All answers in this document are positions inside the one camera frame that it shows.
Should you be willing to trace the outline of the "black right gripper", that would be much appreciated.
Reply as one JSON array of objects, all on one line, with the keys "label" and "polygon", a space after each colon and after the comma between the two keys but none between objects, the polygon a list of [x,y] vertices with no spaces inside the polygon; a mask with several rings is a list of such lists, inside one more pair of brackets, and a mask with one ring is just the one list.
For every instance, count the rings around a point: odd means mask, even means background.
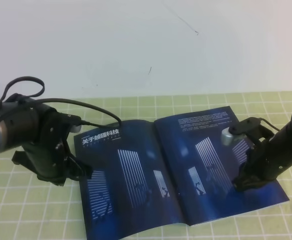
[{"label": "black right gripper", "polygon": [[238,175],[232,180],[238,192],[258,189],[269,183],[277,181],[276,176],[268,176],[269,166],[266,149],[269,141],[276,135],[261,122],[264,121],[277,132],[281,130],[262,117],[249,117],[229,127],[229,132],[234,135],[244,134],[253,145],[246,150],[247,160],[239,167]]}]

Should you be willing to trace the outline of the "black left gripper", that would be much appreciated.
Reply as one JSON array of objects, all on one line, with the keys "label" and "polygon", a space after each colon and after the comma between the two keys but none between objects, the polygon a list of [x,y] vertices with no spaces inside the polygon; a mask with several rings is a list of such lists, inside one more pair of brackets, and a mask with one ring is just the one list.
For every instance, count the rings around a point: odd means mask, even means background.
[{"label": "black left gripper", "polygon": [[34,110],[38,114],[36,138],[23,145],[24,151],[15,151],[11,161],[27,168],[30,160],[39,180],[57,186],[66,179],[91,179],[93,168],[75,157],[67,143],[70,125],[81,124],[81,118],[49,106]]}]

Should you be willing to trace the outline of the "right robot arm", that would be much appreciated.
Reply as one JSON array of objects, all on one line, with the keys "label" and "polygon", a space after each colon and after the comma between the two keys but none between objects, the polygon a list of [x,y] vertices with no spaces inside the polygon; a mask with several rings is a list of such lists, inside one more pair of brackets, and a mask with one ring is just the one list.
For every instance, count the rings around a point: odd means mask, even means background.
[{"label": "right robot arm", "polygon": [[263,126],[262,121],[262,118],[250,117],[222,132],[225,145],[244,137],[253,143],[246,151],[247,160],[240,165],[238,176],[232,181],[239,192],[261,188],[292,167],[292,116],[277,133]]}]

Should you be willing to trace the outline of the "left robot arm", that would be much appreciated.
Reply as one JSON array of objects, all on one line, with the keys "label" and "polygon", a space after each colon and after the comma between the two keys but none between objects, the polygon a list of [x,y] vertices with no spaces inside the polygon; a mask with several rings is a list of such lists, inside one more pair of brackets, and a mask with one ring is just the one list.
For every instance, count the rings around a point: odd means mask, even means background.
[{"label": "left robot arm", "polygon": [[12,162],[57,186],[66,179],[89,178],[92,167],[78,160],[67,143],[69,133],[79,131],[81,122],[78,116],[16,93],[0,101],[0,153],[22,147],[14,152]]}]

